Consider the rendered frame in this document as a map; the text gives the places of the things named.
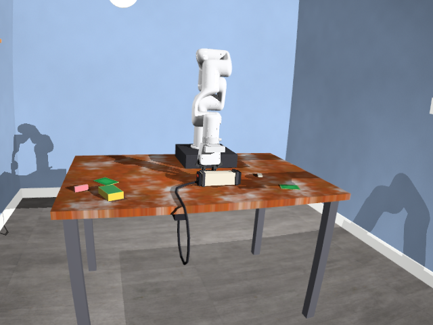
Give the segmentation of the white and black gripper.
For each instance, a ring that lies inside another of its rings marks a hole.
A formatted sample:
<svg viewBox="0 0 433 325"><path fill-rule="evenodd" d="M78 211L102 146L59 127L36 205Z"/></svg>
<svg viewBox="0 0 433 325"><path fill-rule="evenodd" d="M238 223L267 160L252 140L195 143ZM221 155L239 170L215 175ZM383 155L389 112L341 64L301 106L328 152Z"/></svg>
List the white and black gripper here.
<svg viewBox="0 0 433 325"><path fill-rule="evenodd" d="M205 152L204 146L207 145L205 143L200 143L196 166L201 168L201 170L206 171L206 165L212 165L211 171L216 171L221 165L223 165L221 162L221 153Z"/></svg>

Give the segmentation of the small pink block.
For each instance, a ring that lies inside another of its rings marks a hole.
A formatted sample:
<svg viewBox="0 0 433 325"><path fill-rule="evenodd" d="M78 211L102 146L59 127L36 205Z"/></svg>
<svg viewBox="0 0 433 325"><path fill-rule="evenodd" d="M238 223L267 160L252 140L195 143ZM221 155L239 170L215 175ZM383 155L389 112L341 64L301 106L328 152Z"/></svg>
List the small pink block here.
<svg viewBox="0 0 433 325"><path fill-rule="evenodd" d="M74 191L75 192L80 192L80 191L84 191L84 190L88 190L88 185L81 185L81 186L74 186Z"/></svg>

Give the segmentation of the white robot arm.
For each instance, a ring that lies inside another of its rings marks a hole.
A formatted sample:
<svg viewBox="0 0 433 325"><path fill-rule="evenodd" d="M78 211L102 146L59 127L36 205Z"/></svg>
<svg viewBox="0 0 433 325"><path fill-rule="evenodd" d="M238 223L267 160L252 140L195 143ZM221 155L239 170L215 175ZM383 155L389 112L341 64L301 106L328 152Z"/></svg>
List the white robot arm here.
<svg viewBox="0 0 433 325"><path fill-rule="evenodd" d="M200 143L205 143L205 152L225 152L225 147L219 144L221 115L207 110L219 111L224 107L227 84L223 77L231 75L231 58L226 50L198 49L196 60L199 66L200 92L192 104L191 121L194 125L194 136L191 148L199 149Z"/></svg>

